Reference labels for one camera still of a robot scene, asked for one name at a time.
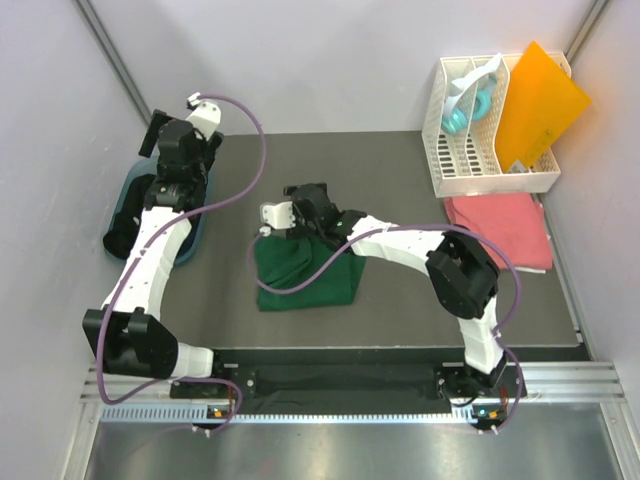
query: pink towel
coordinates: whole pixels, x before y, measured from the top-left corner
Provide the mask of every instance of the pink towel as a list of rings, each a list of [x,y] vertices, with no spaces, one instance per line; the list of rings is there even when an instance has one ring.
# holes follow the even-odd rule
[[[451,223],[464,225],[494,242],[516,267],[551,268],[551,246],[544,229],[544,209],[527,193],[451,197],[444,201]],[[506,265],[483,245],[500,268]]]

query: green cloth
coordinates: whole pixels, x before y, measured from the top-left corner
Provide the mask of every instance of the green cloth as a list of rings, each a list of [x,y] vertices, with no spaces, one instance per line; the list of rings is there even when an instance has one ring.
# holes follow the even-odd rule
[[[332,254],[316,238],[287,240],[273,235],[263,237],[255,248],[258,278],[277,289],[295,287],[318,271]],[[365,257],[340,255],[315,282],[289,295],[277,295],[258,288],[258,308],[262,312],[274,312],[350,305],[356,296],[365,262]]]

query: white wall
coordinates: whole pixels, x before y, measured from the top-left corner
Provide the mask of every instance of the white wall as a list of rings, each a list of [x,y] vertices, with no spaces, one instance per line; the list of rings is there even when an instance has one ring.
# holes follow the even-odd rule
[[[573,67],[593,104],[554,146],[547,196],[598,357],[613,360],[640,425],[640,3],[617,0]]]
[[[196,90],[268,133],[419,130],[438,57],[566,48],[589,1],[94,0],[147,103]],[[231,109],[225,133],[253,133]]]
[[[54,478],[144,128],[69,0],[0,0],[0,478]]]

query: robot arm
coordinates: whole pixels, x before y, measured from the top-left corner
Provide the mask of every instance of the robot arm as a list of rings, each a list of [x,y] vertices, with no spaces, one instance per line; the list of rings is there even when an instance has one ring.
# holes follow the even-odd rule
[[[145,195],[140,230],[118,281],[125,281],[124,272],[138,262],[113,309],[104,347],[106,373],[150,378],[211,376],[213,351],[179,343],[160,323],[162,294],[175,258],[199,218],[178,221],[145,248],[168,222],[204,204],[208,173],[222,143],[217,132],[221,114],[215,103],[200,101],[198,95],[188,100],[192,113],[186,120],[156,110],[140,148],[140,155],[149,157],[158,145],[157,175]],[[101,310],[87,310],[83,320],[94,354],[104,309],[113,301],[114,292],[115,288]]]
[[[287,187],[285,195],[291,200],[262,205],[261,219],[273,229],[286,230],[290,238],[317,236],[337,250],[382,229],[351,245],[351,253],[383,258],[430,277],[441,305],[457,317],[470,375],[481,388],[496,385],[506,365],[493,333],[499,270],[475,239],[444,231],[388,231],[396,225],[364,212],[339,211],[324,184]]]

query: white storage caddy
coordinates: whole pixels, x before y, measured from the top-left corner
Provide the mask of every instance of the white storage caddy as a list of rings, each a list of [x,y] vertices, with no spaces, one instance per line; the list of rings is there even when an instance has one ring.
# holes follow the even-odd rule
[[[571,76],[571,68],[562,53],[550,56]],[[448,135],[440,128],[451,80],[464,77],[474,68],[484,65],[491,56],[440,59],[422,129],[436,197],[506,192],[544,193],[560,176],[560,168],[551,149],[528,172],[502,173],[500,170],[495,138],[507,95],[509,72],[520,57],[520,54],[503,55],[502,65],[496,72],[491,110],[482,120],[470,122],[466,130],[455,135]],[[458,108],[467,118],[471,118],[476,90],[477,84],[458,102]]]

